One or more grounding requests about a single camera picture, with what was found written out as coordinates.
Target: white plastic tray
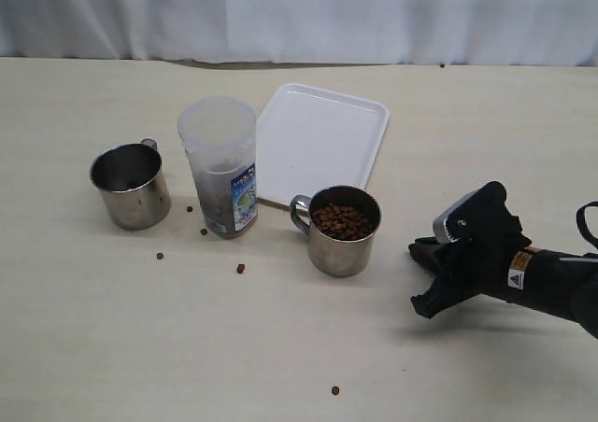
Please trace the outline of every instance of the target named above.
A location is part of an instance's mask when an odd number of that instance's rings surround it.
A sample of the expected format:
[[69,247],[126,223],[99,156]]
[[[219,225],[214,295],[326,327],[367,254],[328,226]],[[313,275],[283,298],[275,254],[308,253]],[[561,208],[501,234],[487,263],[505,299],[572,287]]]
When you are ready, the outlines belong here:
[[258,197],[287,206],[334,185],[365,189],[390,114],[364,98],[281,86],[258,118]]

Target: kibble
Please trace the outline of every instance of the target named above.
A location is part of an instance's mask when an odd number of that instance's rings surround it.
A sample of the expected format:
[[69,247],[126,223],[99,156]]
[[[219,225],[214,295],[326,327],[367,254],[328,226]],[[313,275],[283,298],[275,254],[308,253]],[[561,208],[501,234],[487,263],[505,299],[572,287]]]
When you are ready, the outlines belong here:
[[329,203],[312,215],[316,227],[335,240],[355,241],[367,237],[375,225],[352,205]]

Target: table surface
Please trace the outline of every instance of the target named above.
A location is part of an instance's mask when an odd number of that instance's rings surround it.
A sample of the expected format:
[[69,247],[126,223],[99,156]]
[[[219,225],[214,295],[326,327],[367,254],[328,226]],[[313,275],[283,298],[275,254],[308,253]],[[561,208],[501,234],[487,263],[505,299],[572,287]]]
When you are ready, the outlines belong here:
[[[596,340],[484,297],[419,317],[409,297],[430,280],[406,247],[498,179],[536,246],[591,251],[575,212],[598,197],[598,69],[3,59],[0,73],[3,421],[595,419]],[[315,270],[283,210],[260,206],[234,241],[199,233],[179,112],[225,93],[259,113],[291,81],[392,113],[367,188],[383,222],[350,279]],[[128,233],[88,172],[144,137],[173,207]]]

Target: white backdrop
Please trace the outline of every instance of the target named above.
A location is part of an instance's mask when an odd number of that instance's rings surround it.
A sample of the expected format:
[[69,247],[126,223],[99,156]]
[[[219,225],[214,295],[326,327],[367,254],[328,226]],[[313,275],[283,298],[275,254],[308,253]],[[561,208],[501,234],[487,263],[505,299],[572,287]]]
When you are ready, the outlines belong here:
[[598,0],[0,0],[0,55],[598,64]]

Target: empty metal mug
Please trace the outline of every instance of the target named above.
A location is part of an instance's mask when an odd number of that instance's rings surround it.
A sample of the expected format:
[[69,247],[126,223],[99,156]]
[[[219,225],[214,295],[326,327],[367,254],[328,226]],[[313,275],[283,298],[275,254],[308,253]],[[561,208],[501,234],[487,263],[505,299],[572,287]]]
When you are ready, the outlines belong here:
[[[362,212],[374,225],[374,230],[364,238],[354,241],[335,240],[324,234],[313,223],[313,215],[330,203],[352,206]],[[307,210],[309,222],[299,216],[297,207]],[[331,187],[319,191],[313,198],[295,196],[289,210],[292,222],[308,237],[307,251],[316,268],[333,277],[350,277],[365,268],[370,258],[374,235],[382,219],[376,200],[368,193],[351,186]]]
[[170,211],[170,195],[155,140],[109,149],[93,161],[90,178],[100,190],[108,214],[119,227],[147,229]]

